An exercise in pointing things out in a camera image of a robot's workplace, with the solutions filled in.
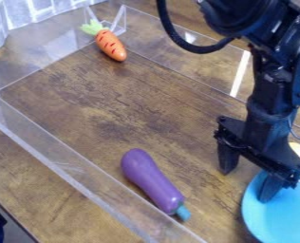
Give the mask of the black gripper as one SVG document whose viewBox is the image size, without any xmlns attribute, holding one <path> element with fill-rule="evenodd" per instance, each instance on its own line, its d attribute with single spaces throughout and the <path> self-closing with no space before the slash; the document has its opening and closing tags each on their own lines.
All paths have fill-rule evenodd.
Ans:
<svg viewBox="0 0 300 243">
<path fill-rule="evenodd" d="M 213 137 L 220 171 L 228 175 L 237 168 L 240 156 L 260 166 L 269 173 L 258 192 L 258 201 L 266 203 L 292 182 L 300 180 L 300 157 L 290 149 L 286 137 L 278 137 L 262 152 L 242 137 L 244 121 L 220 116 L 217 123 Z"/>
</svg>

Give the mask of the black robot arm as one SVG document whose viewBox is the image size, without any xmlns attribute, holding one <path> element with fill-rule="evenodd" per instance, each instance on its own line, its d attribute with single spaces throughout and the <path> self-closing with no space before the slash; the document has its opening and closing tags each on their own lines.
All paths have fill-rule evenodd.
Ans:
<svg viewBox="0 0 300 243">
<path fill-rule="evenodd" d="M 246 119 L 221 116 L 214 138 L 225 174 L 240 157 L 268 173 L 257 192 L 265 203 L 300 180 L 300 157 L 288 144 L 300 108 L 300 7 L 290 0 L 197 1 L 212 29 L 249 43 L 254 88 Z"/>
</svg>

